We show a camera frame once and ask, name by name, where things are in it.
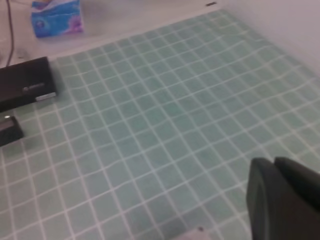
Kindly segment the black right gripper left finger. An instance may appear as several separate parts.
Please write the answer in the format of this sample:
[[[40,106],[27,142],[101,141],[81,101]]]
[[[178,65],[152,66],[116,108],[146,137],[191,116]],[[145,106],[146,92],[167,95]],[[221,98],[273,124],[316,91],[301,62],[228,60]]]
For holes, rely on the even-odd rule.
[[[274,161],[260,157],[250,163],[246,205],[252,239],[318,240],[320,212],[293,190]]]

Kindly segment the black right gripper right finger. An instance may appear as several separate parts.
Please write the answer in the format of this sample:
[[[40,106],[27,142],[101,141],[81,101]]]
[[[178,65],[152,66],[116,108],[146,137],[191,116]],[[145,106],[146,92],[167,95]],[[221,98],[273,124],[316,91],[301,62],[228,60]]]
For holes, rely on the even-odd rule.
[[[320,174],[286,157],[276,157],[274,165],[293,190],[316,211],[320,211]]]

